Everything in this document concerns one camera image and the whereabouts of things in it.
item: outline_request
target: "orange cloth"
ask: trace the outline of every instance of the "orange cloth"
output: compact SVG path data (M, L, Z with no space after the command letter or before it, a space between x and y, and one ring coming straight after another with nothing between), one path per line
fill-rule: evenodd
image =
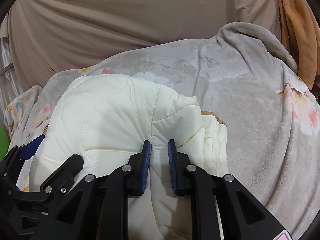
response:
M279 6L282 44L298 63L298 76L312 90L320 75L319 25L306 0L279 0Z

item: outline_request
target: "floral blanket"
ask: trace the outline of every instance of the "floral blanket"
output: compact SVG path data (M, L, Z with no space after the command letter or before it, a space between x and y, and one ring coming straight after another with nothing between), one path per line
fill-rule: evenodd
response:
M124 52L85 69L54 75L17 97L5 113L11 144L46 133L53 108L81 75L128 74L197 96L227 123L234 174L298 239L320 208L320 107L297 65L266 29L231 23L212 39ZM18 186L28 190L32 159Z

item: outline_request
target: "metal rivet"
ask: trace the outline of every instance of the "metal rivet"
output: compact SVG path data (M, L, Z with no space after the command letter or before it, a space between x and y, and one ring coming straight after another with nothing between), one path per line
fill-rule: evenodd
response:
M123 171L131 171L132 167L130 165L124 165L122 166Z
M51 191L52 191L52 187L48 186L48 187L45 188L45 192L46 193L49 194L49 193L51 193Z
M89 175L87 175L87 176L84 177L84 180L85 180L86 182L91 182L91 181L94 180L94 176L91 175L91 174L89 174Z
M195 166L195 165L193 165L193 164L189 164L188 166L187 166L187 170L188 171L195 171L197 169L197 167Z
M235 177L231 174L227 174L226 176L224 176L224 179L228 182L233 182L235 180Z

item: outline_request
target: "beige fabric backdrop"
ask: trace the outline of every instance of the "beige fabric backdrop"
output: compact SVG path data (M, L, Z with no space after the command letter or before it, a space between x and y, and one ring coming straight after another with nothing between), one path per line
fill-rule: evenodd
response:
M261 25L279 37L277 13L278 0L17 0L1 36L27 90L122 51L211 38L230 22Z

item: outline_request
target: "brown fabric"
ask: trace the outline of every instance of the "brown fabric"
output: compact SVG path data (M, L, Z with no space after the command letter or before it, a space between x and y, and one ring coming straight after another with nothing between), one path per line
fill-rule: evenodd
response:
M218 117L215 113L213 113L213 112L202 111L202 112L201 112L201 115L213 115L215 118L217 118L218 123L227 125L225 122L223 122L222 120L220 120L219 117Z
M279 6L282 44L298 63L298 76L312 90L320 75L319 25L306 0L279 0Z
M318 100L320 96L320 76L316 75L315 83L313 84L311 92L315 95L316 99Z
M274 33L277 8L278 0L17 0L7 29L26 90L44 86L59 71L122 51L211 38L230 22L255 23Z

